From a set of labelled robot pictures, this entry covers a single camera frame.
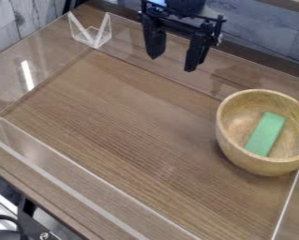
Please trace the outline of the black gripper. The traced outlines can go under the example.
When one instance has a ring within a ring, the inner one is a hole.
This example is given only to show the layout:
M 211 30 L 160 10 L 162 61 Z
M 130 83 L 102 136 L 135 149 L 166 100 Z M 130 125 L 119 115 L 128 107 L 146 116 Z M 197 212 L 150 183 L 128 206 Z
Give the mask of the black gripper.
M 197 70 L 205 62 L 210 45 L 218 46 L 222 42 L 226 15 L 209 7 L 207 0 L 142 0 L 138 17 L 151 59 L 166 51 L 166 31 L 186 37 L 195 32 L 190 38 L 185 71 Z

